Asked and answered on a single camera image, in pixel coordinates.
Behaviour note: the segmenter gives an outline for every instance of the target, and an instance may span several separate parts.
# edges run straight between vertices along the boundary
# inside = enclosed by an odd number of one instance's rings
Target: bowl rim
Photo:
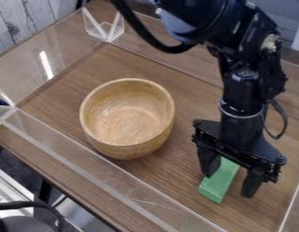
[[[96,94],[98,91],[100,91],[102,89],[104,89],[106,87],[108,87],[110,85],[118,83],[118,82],[146,82],[151,85],[154,85],[155,87],[158,87],[158,89],[163,92],[163,94],[166,95],[167,97],[167,100],[170,102],[170,105],[171,105],[171,119],[168,121],[168,124],[167,126],[164,127],[163,131],[154,137],[151,138],[150,140],[146,140],[143,141],[142,143],[138,143],[138,144],[130,144],[130,145],[115,145],[115,144],[111,144],[111,143],[107,143],[104,141],[102,141],[95,133],[91,131],[90,127],[87,126],[87,123],[86,123],[86,119],[84,119],[84,109],[86,109],[86,105],[91,99],[91,97]],[[150,81],[147,79],[142,79],[142,78],[122,78],[122,79],[116,79],[114,81],[110,81],[110,82],[106,82],[103,83],[102,85],[99,85],[99,87],[96,87],[96,89],[94,91],[91,91],[88,93],[88,95],[86,96],[84,98],[84,101],[83,101],[83,104],[82,104],[82,107],[80,107],[80,123],[83,125],[83,129],[84,129],[84,132],[90,135],[90,137],[92,137],[99,143],[104,144],[104,145],[108,145],[108,146],[112,146],[112,147],[118,147],[118,148],[124,148],[124,147],[135,147],[135,146],[139,146],[144,143],[148,143],[151,142],[152,140],[156,140],[163,134],[164,132],[167,131],[167,129],[170,127],[172,127],[172,124],[174,124],[174,121],[175,121],[175,101],[174,101],[174,97],[171,95],[171,93],[166,90],[166,88],[156,82],[154,81]]]

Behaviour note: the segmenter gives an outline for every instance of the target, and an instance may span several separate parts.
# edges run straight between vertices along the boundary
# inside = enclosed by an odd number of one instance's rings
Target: green block
[[[226,158],[222,158],[222,166],[211,178],[204,178],[199,192],[210,200],[222,203],[231,183],[239,172],[240,166]]]

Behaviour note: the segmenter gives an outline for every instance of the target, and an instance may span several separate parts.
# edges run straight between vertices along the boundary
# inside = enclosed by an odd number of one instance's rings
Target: wooden table
[[[206,63],[199,61],[199,66],[206,70]],[[216,85],[112,44],[103,43],[19,104],[19,107],[92,150],[80,125],[80,105],[86,95],[102,83],[124,77],[152,80],[170,91],[176,105],[175,129],[171,139],[155,154],[143,159],[112,162],[226,230],[278,231],[299,183],[298,118],[290,118],[290,129],[282,140],[271,140],[290,158],[279,184],[264,184],[254,198],[243,198],[240,186],[246,170],[242,169],[226,200],[219,205],[198,193],[203,175],[196,147],[191,142],[194,119],[219,120],[216,103],[222,89]],[[279,130],[280,120],[276,113],[270,113],[268,125],[274,131]],[[119,230],[163,231],[4,126],[0,127],[0,144],[76,202]],[[82,162],[88,169],[95,167],[91,159]]]

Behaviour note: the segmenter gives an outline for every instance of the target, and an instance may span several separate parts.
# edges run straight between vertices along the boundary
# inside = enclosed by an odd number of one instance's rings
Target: acrylic bracket
[[[86,30],[91,36],[107,43],[111,43],[120,35],[124,34],[124,17],[120,13],[115,15],[112,24],[108,22],[98,22],[98,19],[92,16],[86,7],[83,8],[83,13]]]

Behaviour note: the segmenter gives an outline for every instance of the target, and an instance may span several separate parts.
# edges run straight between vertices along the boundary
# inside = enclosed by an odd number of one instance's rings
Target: wooden bowl
[[[175,121],[175,102],[155,82],[120,79],[87,96],[80,121],[94,147],[130,160],[150,155],[167,141]]]

